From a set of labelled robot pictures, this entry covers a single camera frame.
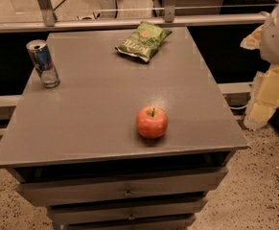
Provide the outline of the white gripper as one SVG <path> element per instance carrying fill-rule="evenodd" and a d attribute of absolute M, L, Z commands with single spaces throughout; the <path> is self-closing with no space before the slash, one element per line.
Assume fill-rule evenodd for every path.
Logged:
<path fill-rule="evenodd" d="M 279 107 L 279 4 L 264 25 L 245 37 L 240 46 L 247 50 L 260 48 L 261 58 L 271 63 L 265 73 L 258 72 L 254 77 L 245 110 L 245 127 L 260 129 Z"/>

